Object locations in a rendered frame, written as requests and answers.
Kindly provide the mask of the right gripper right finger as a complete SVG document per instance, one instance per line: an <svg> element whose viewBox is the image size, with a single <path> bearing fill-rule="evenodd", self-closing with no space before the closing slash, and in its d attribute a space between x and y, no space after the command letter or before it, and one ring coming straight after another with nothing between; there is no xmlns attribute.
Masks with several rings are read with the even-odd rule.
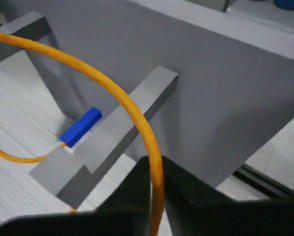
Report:
<svg viewBox="0 0 294 236"><path fill-rule="evenodd" d="M294 236L294 197L237 201L161 158L172 236Z"/></svg>

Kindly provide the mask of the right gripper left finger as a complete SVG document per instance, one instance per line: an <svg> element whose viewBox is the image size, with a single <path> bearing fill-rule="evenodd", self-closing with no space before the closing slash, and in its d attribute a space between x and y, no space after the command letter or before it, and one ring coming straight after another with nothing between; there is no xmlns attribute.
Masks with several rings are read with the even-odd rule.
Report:
<svg viewBox="0 0 294 236"><path fill-rule="evenodd" d="M149 236L150 208L146 156L94 210L13 217L0 224L0 236Z"/></svg>

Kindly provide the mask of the orange cable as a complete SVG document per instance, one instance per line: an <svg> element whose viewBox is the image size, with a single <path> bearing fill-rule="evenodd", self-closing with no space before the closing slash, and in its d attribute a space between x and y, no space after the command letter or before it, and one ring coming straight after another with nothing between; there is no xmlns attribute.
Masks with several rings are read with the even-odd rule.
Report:
<svg viewBox="0 0 294 236"><path fill-rule="evenodd" d="M143 116L142 112L140 111L139 107L124 92L124 90L121 89L117 84L115 84L111 79L109 79L107 76L105 76L92 66L71 55L28 39L4 33L0 33L0 42L16 45L41 53L75 68L76 70L87 75L98 84L100 84L102 87L104 87L111 95L113 95L118 100L123 108L129 113L130 117L132 118L142 136L149 157L152 182L149 236L157 236L164 212L164 176L162 158L153 131L146 121L145 117ZM16 163L37 163L40 162L48 154L36 158L19 158L9 155L0 150L0 157Z"/></svg>

